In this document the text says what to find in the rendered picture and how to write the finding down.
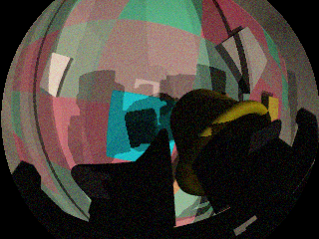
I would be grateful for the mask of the brown wooden beam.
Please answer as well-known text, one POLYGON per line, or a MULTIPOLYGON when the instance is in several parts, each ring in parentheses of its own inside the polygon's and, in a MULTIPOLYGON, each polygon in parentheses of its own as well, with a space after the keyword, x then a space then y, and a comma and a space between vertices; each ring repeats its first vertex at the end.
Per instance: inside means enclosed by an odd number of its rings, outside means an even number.
MULTIPOLYGON (((230 95, 226 93, 220 93, 223 96, 227 96, 230 97, 230 95)), ((230 97, 231 98, 231 97, 230 97)), ((171 163, 171 170, 172 170, 172 180, 174 180, 174 182, 172 183, 172 188, 174 188, 174 195, 177 191, 179 191, 179 187, 178 187, 178 183, 176 183, 175 180, 175 175, 176 175, 176 165, 178 164, 179 158, 178 155, 175 157, 175 159, 172 161, 171 163)))

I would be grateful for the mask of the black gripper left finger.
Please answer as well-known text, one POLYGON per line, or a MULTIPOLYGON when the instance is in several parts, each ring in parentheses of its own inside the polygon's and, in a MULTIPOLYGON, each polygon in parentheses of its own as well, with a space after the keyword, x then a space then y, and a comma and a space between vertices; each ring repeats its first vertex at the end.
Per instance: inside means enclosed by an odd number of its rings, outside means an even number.
POLYGON ((91 199, 158 199, 164 218, 171 218, 175 227, 174 180, 166 127, 145 150, 136 162, 76 164, 72 178, 91 199))

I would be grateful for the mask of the yellow rectangular block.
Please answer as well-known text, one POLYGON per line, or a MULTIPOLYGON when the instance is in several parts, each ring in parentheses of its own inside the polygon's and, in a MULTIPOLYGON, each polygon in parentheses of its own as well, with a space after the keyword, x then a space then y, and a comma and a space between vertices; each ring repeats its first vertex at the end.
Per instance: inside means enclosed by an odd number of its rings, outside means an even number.
POLYGON ((278 99, 275 99, 275 97, 262 96, 261 100, 264 106, 268 108, 268 112, 270 113, 270 118, 272 120, 278 120, 278 115, 279 115, 278 99))

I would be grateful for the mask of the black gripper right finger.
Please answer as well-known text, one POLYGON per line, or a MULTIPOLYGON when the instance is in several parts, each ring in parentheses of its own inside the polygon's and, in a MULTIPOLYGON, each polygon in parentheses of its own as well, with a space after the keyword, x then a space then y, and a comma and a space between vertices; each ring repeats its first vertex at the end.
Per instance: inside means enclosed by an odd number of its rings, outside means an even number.
POLYGON ((196 178, 202 184, 204 194, 214 214, 230 208, 228 200, 234 195, 240 179, 246 171, 251 155, 280 135, 282 120, 273 120, 239 139, 215 135, 192 161, 196 178))

